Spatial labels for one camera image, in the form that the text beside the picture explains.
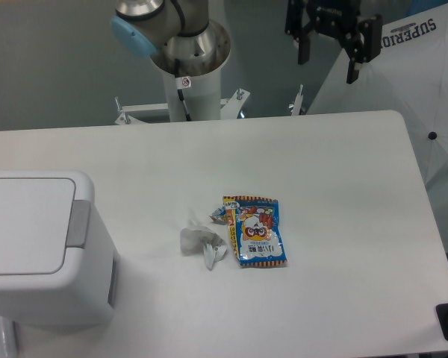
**candy wrapper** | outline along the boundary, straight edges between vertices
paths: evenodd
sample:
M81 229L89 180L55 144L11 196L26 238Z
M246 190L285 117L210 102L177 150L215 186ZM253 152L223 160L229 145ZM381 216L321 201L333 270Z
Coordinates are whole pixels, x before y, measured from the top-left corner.
M224 207L220 207L216 209L212 214L209 215L214 224L226 225L227 218L225 217L225 209Z
M208 270L223 259L227 245L225 241L206 226L190 226L181 231L181 251L191 255L202 251Z
M234 253L243 267L287 262L279 233L279 203L257 196L223 198Z

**crumpled plastic wrapper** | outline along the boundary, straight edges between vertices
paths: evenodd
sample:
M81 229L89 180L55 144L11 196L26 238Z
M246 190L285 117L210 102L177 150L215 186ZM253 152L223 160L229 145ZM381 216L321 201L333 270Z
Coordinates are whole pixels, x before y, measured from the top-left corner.
M214 224L227 225L227 218L225 216L224 207L216 209L212 214L209 215L209 217L212 219Z
M181 251L186 256L202 251L205 265L211 271L214 263L223 259L227 244L208 227L192 225L181 231Z

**blue joint cap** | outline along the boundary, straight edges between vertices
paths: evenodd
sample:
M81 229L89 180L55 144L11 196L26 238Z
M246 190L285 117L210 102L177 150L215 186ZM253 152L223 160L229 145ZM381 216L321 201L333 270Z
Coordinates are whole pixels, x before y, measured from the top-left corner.
M125 20L115 16L111 19L110 25L114 35L132 54L148 57L156 52L151 41Z

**red glasses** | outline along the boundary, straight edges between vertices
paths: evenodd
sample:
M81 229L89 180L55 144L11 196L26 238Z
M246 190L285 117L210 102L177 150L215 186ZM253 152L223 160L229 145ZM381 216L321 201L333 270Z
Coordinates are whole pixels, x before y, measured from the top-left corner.
M260 237L266 236L266 228L265 227L246 227L246 235L247 237L253 237L254 235L259 235Z

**cartoon face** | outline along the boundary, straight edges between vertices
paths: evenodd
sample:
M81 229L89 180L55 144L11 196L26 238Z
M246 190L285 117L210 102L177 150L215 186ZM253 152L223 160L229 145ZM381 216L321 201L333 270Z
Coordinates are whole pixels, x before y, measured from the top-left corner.
M262 241L267 238L267 227L257 216L250 216L242 223L242 233L244 240Z

